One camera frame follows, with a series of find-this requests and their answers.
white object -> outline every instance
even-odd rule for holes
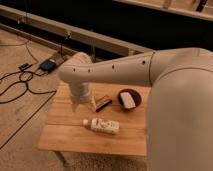
[[[129,92],[120,93],[120,96],[121,96],[121,100],[123,102],[124,108],[132,109],[136,107],[134,99],[132,98]]]
[[[91,121],[83,120],[83,125],[97,132],[108,134],[117,134],[119,132],[119,122],[117,121],[94,118]]]
[[[146,109],[148,170],[213,170],[211,51],[163,50],[96,64],[69,60],[59,76],[82,99],[89,89],[81,85],[88,82],[152,86]]]

concrete floor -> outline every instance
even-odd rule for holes
[[[0,30],[0,45],[20,44],[23,38]],[[55,51],[29,42],[28,47],[32,54],[41,62],[50,57]],[[24,63],[33,63],[34,60],[28,54],[25,46],[0,46],[0,78],[5,73],[18,70],[18,66]],[[0,84],[0,93],[11,83],[18,80],[18,74],[10,76]],[[35,77],[30,81],[30,88],[36,92],[51,91],[57,89],[59,79],[57,71],[44,76]],[[16,97],[24,90],[19,84],[10,88],[5,95],[0,96],[0,101]],[[33,95],[27,92],[18,100],[0,104],[0,147],[16,132],[19,127],[44,103],[51,94]],[[42,125],[48,113],[51,101],[48,102],[26,125],[17,131],[17,134],[0,149],[1,171],[145,171],[146,159],[136,156],[116,156],[83,153],[63,153],[69,162],[69,166],[63,167],[50,151],[39,151],[36,148]]]

wooden table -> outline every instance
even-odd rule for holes
[[[125,111],[118,103],[117,94],[121,89],[132,88],[142,96],[142,104],[132,111]],[[112,104],[99,113],[92,112],[86,105],[72,111],[68,85],[60,83],[47,115],[41,137],[40,150],[54,151],[66,163],[61,151],[104,153],[117,155],[146,155],[145,108],[149,88],[115,84],[91,84],[95,99],[109,95]],[[108,135],[85,129],[83,119],[94,117],[120,122],[118,135]]]

wire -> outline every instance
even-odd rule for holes
[[[32,64],[32,65],[35,65],[37,63],[39,63],[38,59],[36,59],[36,57],[31,53],[31,51],[29,50],[27,44],[25,45],[26,49],[27,49],[27,52],[29,53],[29,55],[35,60],[35,63]]]
[[[56,91],[0,146],[0,150],[9,143],[9,141],[47,104],[55,95]]]
[[[26,45],[27,43],[29,43],[29,39],[24,42],[24,43],[20,43],[20,44],[0,44],[0,46],[23,46],[23,45]]]
[[[25,95],[25,93],[26,93],[27,91],[29,91],[29,92],[32,93],[32,94],[40,94],[40,95],[41,95],[41,94],[48,94],[48,93],[53,93],[53,92],[55,92],[55,90],[53,90],[53,91],[48,91],[48,92],[34,92],[34,91],[32,91],[32,90],[29,88],[28,82],[31,81],[31,80],[33,79],[34,75],[39,76],[39,77],[42,77],[43,75],[47,74],[47,73],[37,74],[37,73],[36,73],[37,70],[35,70],[34,72],[33,72],[33,71],[18,71],[18,72],[13,72],[13,73],[10,73],[10,74],[7,74],[7,75],[3,76],[3,77],[0,79],[1,82],[3,81],[3,79],[5,79],[5,78],[7,78],[7,77],[9,77],[9,76],[11,76],[11,75],[20,73],[20,75],[19,75],[19,81],[16,81],[16,82],[10,84],[5,90],[3,90],[3,91],[0,93],[0,97],[3,96],[11,87],[13,87],[13,86],[15,86],[15,85],[17,85],[17,84],[20,84],[20,83],[21,83],[21,84],[25,84],[26,89],[25,89],[20,95],[16,96],[15,98],[12,98],[12,99],[7,100],[7,101],[0,101],[0,104],[6,104],[6,103],[13,102],[13,101],[19,99],[20,97],[22,97],[23,95]]]

black cable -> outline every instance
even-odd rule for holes
[[[36,73],[37,70],[35,70],[35,72],[32,72],[32,71],[18,71],[18,72],[13,72],[13,73],[10,73],[10,74],[7,74],[7,75],[3,76],[3,77],[0,79],[0,81],[2,81],[3,79],[5,79],[6,77],[8,77],[8,76],[10,76],[10,75],[20,73],[20,75],[19,75],[19,81],[16,81],[16,82],[10,84],[5,90],[3,90],[3,91],[0,93],[0,97],[3,96],[11,87],[13,87],[13,86],[15,86],[15,85],[17,85],[17,84],[20,84],[20,83],[25,84],[26,89],[24,90],[24,92],[22,92],[20,95],[16,96],[15,98],[12,98],[12,99],[7,100],[7,101],[0,101],[0,104],[6,104],[6,103],[13,102],[13,101],[19,99],[20,97],[22,97],[23,95],[25,95],[25,93],[26,93],[27,91],[29,91],[29,92],[32,93],[32,94],[48,94],[48,93],[53,93],[53,92],[55,92],[55,90],[54,90],[54,91],[48,91],[48,92],[34,92],[34,91],[32,91],[32,90],[29,88],[28,82],[31,81],[31,80],[33,79],[34,75],[41,77],[41,76],[43,76],[43,75],[46,74],[46,73],[41,74],[41,75],[40,75],[40,74],[37,74],[37,73]]]
[[[9,141],[47,104],[55,95],[56,91],[0,146],[0,150],[9,143]]]
[[[24,43],[20,43],[20,44],[0,44],[0,46],[23,46],[23,45],[26,45],[27,43],[29,43],[29,39],[24,42]]]
[[[7,100],[7,101],[2,101],[2,102],[0,101],[0,104],[6,104],[6,103],[13,102],[13,101],[19,99],[20,97],[22,97],[23,95],[25,95],[25,93],[28,91],[27,84],[25,82],[22,82],[22,81],[17,81],[17,82],[14,82],[13,84],[11,84],[10,86],[8,86],[2,93],[0,93],[0,96],[2,96],[5,92],[7,92],[7,90],[9,90],[12,86],[15,86],[16,84],[19,84],[19,83],[25,84],[26,89],[20,95],[16,96],[13,99],[10,99],[10,100]]]
[[[197,9],[196,9],[196,11],[202,12],[202,10],[203,10],[204,6],[206,5],[206,3],[207,3],[207,0],[201,0],[199,5],[198,5],[198,7],[197,7]]]
[[[25,45],[26,49],[27,49],[27,52],[29,53],[29,55],[35,60],[35,63],[32,64],[32,65],[35,65],[37,63],[39,63],[38,59],[36,59],[36,57],[31,53],[31,51],[29,50],[27,44]]]
[[[5,78],[7,78],[7,77],[9,77],[9,76],[11,76],[11,75],[21,73],[21,72],[22,72],[22,71],[16,71],[16,72],[8,73],[8,74],[4,75],[2,78],[0,78],[0,81],[2,82],[3,79],[5,79]]]

